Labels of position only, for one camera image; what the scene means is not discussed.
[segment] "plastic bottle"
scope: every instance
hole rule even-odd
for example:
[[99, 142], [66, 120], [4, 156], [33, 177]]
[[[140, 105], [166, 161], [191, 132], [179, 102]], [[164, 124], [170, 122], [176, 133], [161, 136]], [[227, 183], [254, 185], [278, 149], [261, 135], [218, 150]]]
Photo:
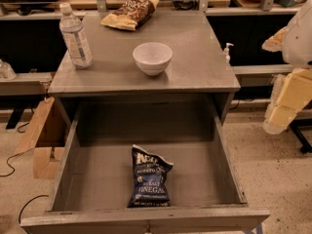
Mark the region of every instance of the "plastic bottle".
[[0, 82], [6, 80], [13, 80], [17, 77], [17, 74], [12, 67], [5, 61], [0, 59]]
[[83, 24], [72, 13], [70, 4], [62, 3], [59, 8], [62, 12], [59, 29], [71, 60], [77, 69], [86, 69], [92, 65], [93, 60]]

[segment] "floor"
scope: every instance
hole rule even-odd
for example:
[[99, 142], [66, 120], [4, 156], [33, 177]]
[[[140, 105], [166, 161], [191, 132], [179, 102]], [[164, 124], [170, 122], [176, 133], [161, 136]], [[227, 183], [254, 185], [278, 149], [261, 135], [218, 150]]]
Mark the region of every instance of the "floor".
[[[263, 233], [312, 233], [312, 154], [300, 153], [292, 131], [271, 136], [262, 129], [266, 106], [265, 100], [233, 101], [223, 129], [237, 176], [250, 206], [271, 213], [262, 223]], [[22, 137], [18, 127], [32, 116], [25, 110], [18, 126], [6, 130], [10, 114], [0, 110], [0, 175], [11, 172], [6, 162]], [[0, 233], [25, 233], [19, 226], [20, 210], [30, 199], [49, 194], [52, 180], [32, 178], [32, 155], [11, 159], [15, 172], [0, 177]], [[40, 215], [46, 203], [46, 197], [36, 199], [21, 217]]]

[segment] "bottle cap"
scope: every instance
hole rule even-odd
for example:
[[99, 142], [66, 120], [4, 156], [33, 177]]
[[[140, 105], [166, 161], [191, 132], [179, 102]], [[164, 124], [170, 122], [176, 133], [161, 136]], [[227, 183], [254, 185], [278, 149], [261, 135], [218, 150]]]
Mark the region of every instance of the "bottle cap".
[[59, 5], [59, 8], [63, 14], [70, 14], [72, 12], [72, 9], [69, 3], [61, 3]]

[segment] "table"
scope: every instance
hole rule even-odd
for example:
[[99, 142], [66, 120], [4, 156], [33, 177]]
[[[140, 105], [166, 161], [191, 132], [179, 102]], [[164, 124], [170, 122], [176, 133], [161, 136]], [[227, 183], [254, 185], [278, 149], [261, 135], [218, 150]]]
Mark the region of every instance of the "table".
[[[98, 13], [83, 20], [93, 66], [75, 70], [66, 55], [49, 89], [70, 131], [47, 211], [24, 218], [21, 227], [137, 234], [260, 225], [269, 212], [248, 206], [221, 129], [240, 86], [204, 13], [160, 9], [135, 32], [99, 22]], [[149, 41], [174, 53], [156, 77], [142, 73], [132, 58], [134, 47]], [[168, 177], [172, 207], [125, 208], [133, 189], [133, 141], [175, 162]]]

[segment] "water bottle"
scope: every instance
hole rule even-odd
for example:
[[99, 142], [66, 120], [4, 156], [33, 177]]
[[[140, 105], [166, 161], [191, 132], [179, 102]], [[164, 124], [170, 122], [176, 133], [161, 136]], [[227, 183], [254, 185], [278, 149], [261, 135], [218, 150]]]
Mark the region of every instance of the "water bottle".
[[86, 69], [93, 61], [83, 24], [72, 13], [69, 3], [62, 3], [59, 8], [62, 13], [59, 29], [71, 60], [77, 69]]

